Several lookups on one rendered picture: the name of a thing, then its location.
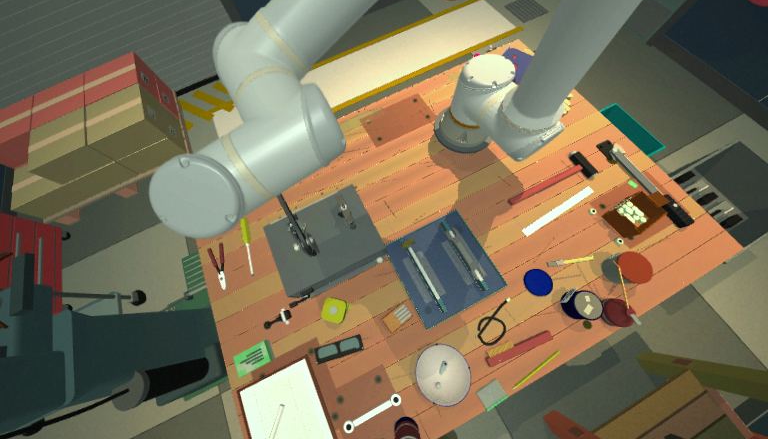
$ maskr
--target corrugated metal wall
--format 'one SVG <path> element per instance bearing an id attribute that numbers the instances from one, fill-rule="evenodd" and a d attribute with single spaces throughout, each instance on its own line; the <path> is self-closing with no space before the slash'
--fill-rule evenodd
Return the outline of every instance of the corrugated metal wall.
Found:
<path id="1" fill-rule="evenodd" d="M 0 0 L 0 108 L 131 51 L 178 90 L 229 22 L 219 0 Z"/>

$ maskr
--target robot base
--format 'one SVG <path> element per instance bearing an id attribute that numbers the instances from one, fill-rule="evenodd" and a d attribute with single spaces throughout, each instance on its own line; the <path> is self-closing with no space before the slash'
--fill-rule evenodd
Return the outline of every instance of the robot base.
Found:
<path id="1" fill-rule="evenodd" d="M 336 194 L 341 194 L 347 203 L 355 229 L 350 229 L 344 218 L 339 217 L 341 209 Z M 299 225 L 306 226 L 307 233 L 315 240 L 319 253 L 310 256 L 294 249 L 296 239 L 288 229 L 287 217 L 264 227 L 288 297 L 302 297 L 310 288 L 310 295 L 314 297 L 385 260 L 384 242 L 355 186 L 347 186 L 293 212 L 299 218 Z"/>
<path id="2" fill-rule="evenodd" d="M 446 149 L 463 154 L 482 151 L 491 143 L 491 139 L 482 130 L 467 129 L 456 124 L 451 119 L 450 107 L 435 119 L 435 137 Z"/>

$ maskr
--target blue lid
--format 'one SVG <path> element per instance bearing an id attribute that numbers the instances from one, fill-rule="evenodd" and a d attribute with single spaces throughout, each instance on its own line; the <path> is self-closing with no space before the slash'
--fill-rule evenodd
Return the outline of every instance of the blue lid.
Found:
<path id="1" fill-rule="evenodd" d="M 534 296 L 546 296 L 554 288 L 552 278 L 541 269 L 531 269 L 526 272 L 523 276 L 523 283 L 528 292 Z"/>

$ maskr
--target red tool cabinet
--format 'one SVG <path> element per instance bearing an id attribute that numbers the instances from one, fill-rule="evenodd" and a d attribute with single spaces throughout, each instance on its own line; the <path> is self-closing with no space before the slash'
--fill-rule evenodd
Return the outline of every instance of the red tool cabinet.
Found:
<path id="1" fill-rule="evenodd" d="M 21 234 L 18 246 L 17 234 Z M 0 214 L 0 256 L 5 253 L 15 256 L 17 247 L 19 254 L 30 253 L 41 258 L 35 261 L 35 283 L 39 280 L 54 292 L 61 292 L 61 228 Z M 11 286 L 12 274 L 13 261 L 9 257 L 0 262 L 0 289 Z M 60 297 L 53 298 L 52 307 L 54 314 L 61 312 Z"/>

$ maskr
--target purple object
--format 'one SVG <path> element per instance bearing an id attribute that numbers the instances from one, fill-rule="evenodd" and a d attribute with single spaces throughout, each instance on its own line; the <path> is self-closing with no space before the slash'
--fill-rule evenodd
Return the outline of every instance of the purple object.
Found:
<path id="1" fill-rule="evenodd" d="M 528 69 L 528 65 L 531 63 L 531 59 L 533 59 L 533 56 L 524 53 L 520 49 L 513 49 L 509 47 L 506 51 L 504 51 L 504 54 L 502 54 L 501 57 L 509 59 L 512 61 L 512 64 L 515 65 L 514 83 L 519 85 L 520 81 L 523 79 L 525 70 Z"/>

